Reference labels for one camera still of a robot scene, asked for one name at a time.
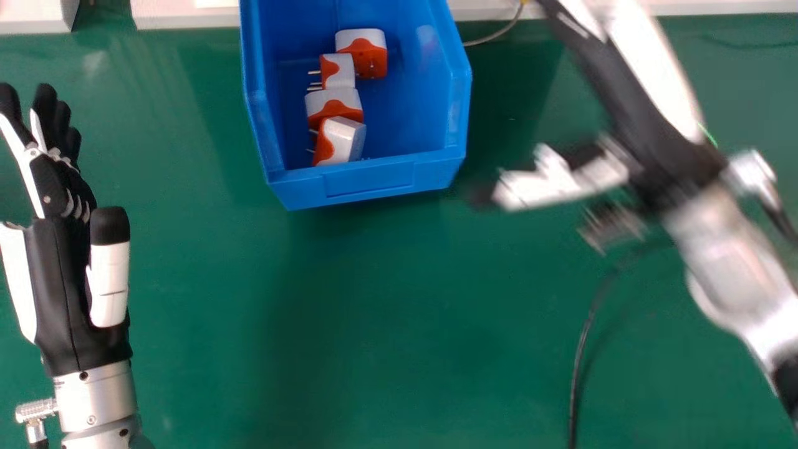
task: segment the green wire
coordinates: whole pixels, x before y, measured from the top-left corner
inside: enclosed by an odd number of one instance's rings
[[[706,135],[706,138],[709,139],[709,142],[711,142],[712,145],[715,146],[715,148],[719,148],[717,141],[715,140],[715,137],[713,137],[713,135],[709,132],[707,128],[704,127],[704,125],[701,122],[698,122],[698,127],[701,128],[701,131],[704,131],[704,135]]]

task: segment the green tabletop surface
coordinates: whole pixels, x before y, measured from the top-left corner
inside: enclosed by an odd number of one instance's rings
[[[759,148],[798,214],[798,18],[663,22],[720,146]],[[287,213],[263,180],[238,30],[138,32],[108,0],[71,34],[0,38],[0,80],[23,103],[56,86],[100,204],[128,210],[133,371],[156,447],[564,447],[579,329],[630,245],[601,257],[583,243],[583,205],[477,213],[464,191],[606,117],[542,22],[468,56],[468,158],[451,189]],[[0,218],[27,225],[4,149],[0,194]],[[618,282],[595,331],[580,447],[798,443],[743,344],[697,310],[673,249]],[[5,282],[0,384],[0,447],[22,448],[14,406],[52,386]]]

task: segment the black and white robotic hand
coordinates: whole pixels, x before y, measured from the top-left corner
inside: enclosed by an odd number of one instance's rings
[[[57,415],[63,449],[152,447],[141,434],[128,340],[130,224],[124,209],[97,208],[77,159],[81,135],[50,85],[22,121],[16,90],[0,84],[0,131],[36,217],[0,223],[0,251],[23,336],[41,351],[54,397],[17,407],[32,448],[48,447]]]
[[[660,221],[687,267],[689,291],[718,327],[740,338],[798,423],[798,292],[736,197],[755,196],[783,236],[798,236],[776,176],[756,151],[727,158],[710,144],[687,77],[659,25],[635,0],[538,0],[611,119],[595,143],[556,152],[535,168],[501,171],[482,200],[510,212],[624,187],[634,204],[589,211],[586,240],[603,249]]]

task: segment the blue plastic bin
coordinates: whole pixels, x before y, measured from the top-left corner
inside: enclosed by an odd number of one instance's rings
[[[389,75],[358,79],[363,161],[312,167],[304,96],[335,33],[380,28]],[[286,209],[444,189],[465,158],[471,66],[445,0],[242,0],[244,91],[263,171]]]

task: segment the robotic arm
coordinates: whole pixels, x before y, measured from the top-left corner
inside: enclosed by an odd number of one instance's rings
[[[0,131],[36,214],[28,228],[0,223],[0,251],[20,330],[41,351],[55,392],[18,406],[16,420],[36,449],[48,447],[43,421],[54,415],[63,449],[152,447],[130,368],[128,216],[97,208],[70,120],[53,87],[40,85],[28,130],[16,90],[0,84]]]
[[[603,250],[639,235],[641,213],[660,220],[685,261],[699,308],[745,342],[798,423],[798,293],[736,199],[755,195],[785,237],[798,241],[773,171],[756,151],[728,160],[709,143],[674,52],[635,0],[610,2],[601,19],[582,0],[538,3],[612,127],[595,143],[562,153],[539,145],[535,169],[500,172],[489,200],[514,212],[628,188],[635,207],[592,210],[582,234]]]

